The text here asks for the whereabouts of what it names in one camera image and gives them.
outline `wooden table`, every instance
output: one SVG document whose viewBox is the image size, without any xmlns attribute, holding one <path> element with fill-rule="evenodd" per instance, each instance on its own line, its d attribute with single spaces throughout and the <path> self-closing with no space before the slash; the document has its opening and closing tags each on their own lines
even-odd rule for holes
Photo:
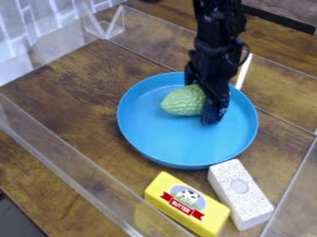
<svg viewBox="0 0 317 237">
<path fill-rule="evenodd" d="M 195 28 L 191 1 L 145 4 L 130 0 L 128 5 L 179 26 Z M 249 18 L 241 38 L 256 55 L 317 76 L 315 37 Z M 116 106 L 125 90 L 140 79 L 165 71 L 117 45 L 97 40 L 0 88 L 0 93 L 138 195 L 165 170 L 216 198 L 205 170 L 173 170 L 149 162 L 134 152 L 117 129 Z M 272 76 L 268 70 L 263 74 Z M 237 159 L 276 205 L 314 139 L 317 81 L 290 80 L 275 86 L 272 78 L 262 83 L 279 95 L 279 86 L 284 85 L 286 100 L 263 101 L 256 84 L 244 87 L 244 93 L 259 105 L 259 129 L 256 140 Z M 2 132 L 0 144 L 0 186 L 49 236 L 125 236 Z M 263 226 L 237 232 L 228 221 L 223 236 L 258 236 Z"/>
</svg>

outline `clear acrylic enclosure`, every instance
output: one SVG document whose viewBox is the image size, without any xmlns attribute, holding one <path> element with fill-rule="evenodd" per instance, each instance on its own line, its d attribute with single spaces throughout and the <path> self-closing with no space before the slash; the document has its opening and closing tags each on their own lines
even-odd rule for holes
<svg viewBox="0 0 317 237">
<path fill-rule="evenodd" d="M 11 61 L 3 61 L 5 64 L 0 63 L 0 72 L 6 75 L 6 81 L 11 81 L 98 38 L 117 44 L 168 70 L 183 70 L 192 45 L 192 31 L 126 6 L 113 7 L 93 14 L 85 5 L 80 5 L 77 13 L 74 21 L 42 36 L 23 55 L 10 59 Z M 15 60 L 18 63 L 22 61 L 21 70 L 15 71 L 15 74 L 9 74 L 5 71 L 17 63 Z M 268 88 L 270 83 L 266 81 L 270 80 L 275 81 L 274 88 Z M 304 153 L 296 149 L 300 145 L 306 145 L 299 131 L 304 131 L 310 137 L 315 132 L 315 117 L 312 117 L 315 115 L 310 113 L 310 111 L 317 111 L 315 80 L 307 74 L 251 55 L 240 68 L 239 75 L 231 81 L 252 101 L 259 118 L 258 138 L 245 152 L 239 155 L 239 159 L 244 160 L 259 187 L 271 193 L 270 199 L 278 204 L 275 215 L 262 233 L 263 237 L 299 236 L 298 234 L 287 235 L 287 230 L 282 230 L 288 226 L 284 223 L 290 223 L 287 217 L 292 216 L 294 212 L 300 213 L 300 216 L 296 216 L 295 228 L 298 230 L 308 228 L 311 233 L 315 233 L 314 226 L 310 224 L 312 219 L 308 222 L 299 219 L 304 215 L 314 217 L 317 212 L 315 189 L 312 189 L 315 143 L 299 169 Z M 308 85 L 306 87 L 310 89 L 308 92 L 300 90 L 303 83 Z M 303 105 L 295 102 L 294 92 L 295 96 L 304 97 Z M 290 109 L 295 109 L 298 116 L 306 117 L 308 122 L 302 124 L 302 119 L 288 112 Z M 129 180 L 118 181 L 105 168 L 97 167 L 88 157 L 10 103 L 3 95 L 0 95 L 0 130 L 57 174 L 101 213 L 125 230 L 126 234 L 130 236 L 191 236 L 142 201 L 129 187 Z M 284 155 L 283 147 L 292 149 L 290 156 Z M 122 162 L 120 165 L 125 168 L 128 163 Z M 284 190 L 278 189 L 278 192 L 274 192 L 275 181 L 286 186 L 291 180 L 288 176 L 280 177 L 284 170 L 290 170 L 290 174 L 296 171 L 296 175 L 279 200 L 279 195 Z M 181 177 L 189 176 L 191 173 L 183 172 Z M 201 192 L 209 190 L 204 183 L 196 183 L 196 185 Z M 308 208 L 296 206 L 300 202 Z M 241 232 L 224 231 L 221 236 L 241 236 Z"/>
</svg>

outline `blue bowl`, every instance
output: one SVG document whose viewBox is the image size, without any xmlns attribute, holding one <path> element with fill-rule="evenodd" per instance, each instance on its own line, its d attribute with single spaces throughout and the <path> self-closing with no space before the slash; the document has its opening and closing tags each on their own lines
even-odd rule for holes
<svg viewBox="0 0 317 237">
<path fill-rule="evenodd" d="M 244 94 L 229 85 L 229 105 L 216 124 L 180 117 L 160 109 L 164 96 L 183 86 L 183 72 L 159 74 L 125 92 L 118 108 L 120 131 L 153 162 L 180 169 L 203 169 L 236 156 L 258 132 L 258 114 Z"/>
</svg>

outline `green plush vegetable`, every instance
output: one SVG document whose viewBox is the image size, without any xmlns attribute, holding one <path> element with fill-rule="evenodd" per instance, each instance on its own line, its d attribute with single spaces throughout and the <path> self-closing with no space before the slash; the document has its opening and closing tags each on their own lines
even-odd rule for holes
<svg viewBox="0 0 317 237">
<path fill-rule="evenodd" d="M 197 84 L 191 84 L 172 91 L 160 103 L 161 109 L 179 116 L 201 115 L 205 95 Z"/>
</svg>

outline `red label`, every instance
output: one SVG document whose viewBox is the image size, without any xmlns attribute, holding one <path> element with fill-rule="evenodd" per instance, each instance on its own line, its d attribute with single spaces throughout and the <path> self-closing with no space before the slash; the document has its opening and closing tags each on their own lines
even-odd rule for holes
<svg viewBox="0 0 317 237">
<path fill-rule="evenodd" d="M 173 199 L 173 197 L 163 192 L 163 195 L 160 196 L 160 198 L 163 200 L 165 200 L 168 202 L 168 204 L 176 209 L 179 210 L 181 213 L 184 213 L 187 216 L 192 216 L 193 218 L 201 220 L 201 217 L 204 216 L 203 213 L 200 213 L 197 210 L 195 210 L 193 208 L 187 207 L 185 205 L 183 205 L 177 200 Z"/>
</svg>

